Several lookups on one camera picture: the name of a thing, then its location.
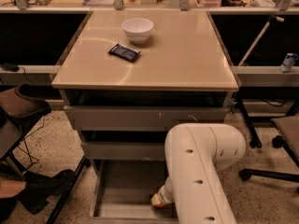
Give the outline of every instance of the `person's leg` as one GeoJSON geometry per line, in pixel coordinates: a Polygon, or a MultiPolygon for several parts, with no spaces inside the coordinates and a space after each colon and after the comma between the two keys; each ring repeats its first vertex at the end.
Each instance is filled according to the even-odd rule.
{"type": "Polygon", "coordinates": [[[26,182],[18,180],[0,180],[0,199],[17,196],[26,188],[26,182]]]}

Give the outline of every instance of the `chair seat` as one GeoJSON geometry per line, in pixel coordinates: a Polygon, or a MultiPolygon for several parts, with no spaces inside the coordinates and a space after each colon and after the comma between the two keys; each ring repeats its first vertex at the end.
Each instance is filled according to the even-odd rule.
{"type": "Polygon", "coordinates": [[[29,120],[34,123],[51,112],[48,102],[22,94],[28,87],[24,84],[0,92],[0,107],[9,119],[21,126],[29,120]]]}
{"type": "Polygon", "coordinates": [[[299,116],[287,116],[271,119],[280,135],[288,143],[294,155],[299,158],[299,116]]]}

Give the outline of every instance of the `person's foot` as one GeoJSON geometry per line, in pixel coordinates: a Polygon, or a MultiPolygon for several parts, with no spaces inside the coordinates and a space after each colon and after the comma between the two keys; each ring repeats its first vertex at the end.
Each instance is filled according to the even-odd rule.
{"type": "Polygon", "coordinates": [[[57,196],[67,191],[74,178],[75,173],[72,170],[63,170],[49,179],[30,180],[17,199],[27,211],[35,215],[47,206],[49,196],[57,196]]]}

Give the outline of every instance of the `black packet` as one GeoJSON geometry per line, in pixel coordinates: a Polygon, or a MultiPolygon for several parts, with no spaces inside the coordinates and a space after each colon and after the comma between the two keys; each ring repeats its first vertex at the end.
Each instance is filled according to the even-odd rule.
{"type": "Polygon", "coordinates": [[[130,63],[133,63],[139,57],[140,52],[141,51],[128,49],[120,44],[117,44],[108,53],[110,55],[118,56],[130,63]]]}

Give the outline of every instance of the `concrete floor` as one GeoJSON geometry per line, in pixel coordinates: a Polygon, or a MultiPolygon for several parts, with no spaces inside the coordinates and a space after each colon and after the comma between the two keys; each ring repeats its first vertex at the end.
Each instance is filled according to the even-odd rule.
{"type": "MultiPolygon", "coordinates": [[[[240,224],[293,224],[299,219],[299,184],[254,176],[244,182],[238,172],[243,168],[299,173],[297,166],[283,148],[272,148],[271,140],[278,133],[274,128],[257,128],[263,147],[249,146],[250,134],[240,113],[228,114],[225,123],[236,127],[247,140],[247,151],[241,161],[219,172],[223,189],[240,224]]],[[[41,127],[40,121],[34,127],[41,127]]],[[[31,171],[53,176],[63,169],[75,170],[83,152],[78,135],[72,130],[64,111],[52,111],[43,128],[30,135],[27,144],[39,162],[31,171]]],[[[17,150],[16,157],[23,156],[17,150]]],[[[55,223],[75,224],[89,217],[96,175],[92,167],[85,167],[55,223]]],[[[28,213],[20,203],[6,221],[8,224],[46,223],[58,198],[50,197],[50,204],[38,215],[28,213]]]]}

